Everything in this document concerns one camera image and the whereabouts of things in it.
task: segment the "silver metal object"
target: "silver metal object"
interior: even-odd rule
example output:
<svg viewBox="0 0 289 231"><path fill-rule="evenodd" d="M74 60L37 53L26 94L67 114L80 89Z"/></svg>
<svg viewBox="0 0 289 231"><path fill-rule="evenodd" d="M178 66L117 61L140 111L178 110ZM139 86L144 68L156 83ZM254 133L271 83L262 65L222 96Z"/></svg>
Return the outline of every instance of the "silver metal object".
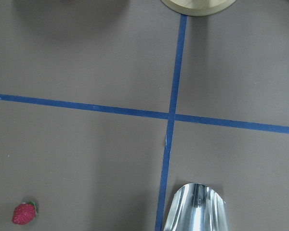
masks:
<svg viewBox="0 0 289 231"><path fill-rule="evenodd" d="M228 231L225 202L208 186L186 184L174 195L164 231Z"/></svg>

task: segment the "red berry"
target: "red berry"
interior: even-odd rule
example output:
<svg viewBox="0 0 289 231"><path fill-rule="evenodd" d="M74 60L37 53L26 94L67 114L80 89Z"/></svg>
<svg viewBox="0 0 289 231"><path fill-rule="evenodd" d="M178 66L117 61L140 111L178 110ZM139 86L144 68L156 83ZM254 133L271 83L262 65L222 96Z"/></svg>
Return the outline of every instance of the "red berry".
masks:
<svg viewBox="0 0 289 231"><path fill-rule="evenodd" d="M36 210L32 203L22 203L15 208L12 222L14 224L25 225L32 221L35 215Z"/></svg>

